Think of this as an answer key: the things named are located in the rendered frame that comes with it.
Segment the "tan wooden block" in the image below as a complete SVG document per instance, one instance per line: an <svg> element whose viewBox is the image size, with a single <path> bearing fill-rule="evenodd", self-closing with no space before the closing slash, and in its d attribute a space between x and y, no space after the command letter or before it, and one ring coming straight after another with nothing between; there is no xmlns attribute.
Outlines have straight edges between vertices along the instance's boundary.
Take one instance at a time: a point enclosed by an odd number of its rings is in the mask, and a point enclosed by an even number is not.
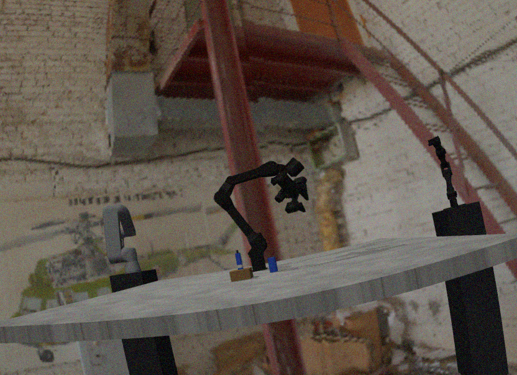
<svg viewBox="0 0 517 375"><path fill-rule="evenodd" d="M253 278L252 267L246 267L241 270L230 271L231 282L238 280L248 280Z"/></svg>

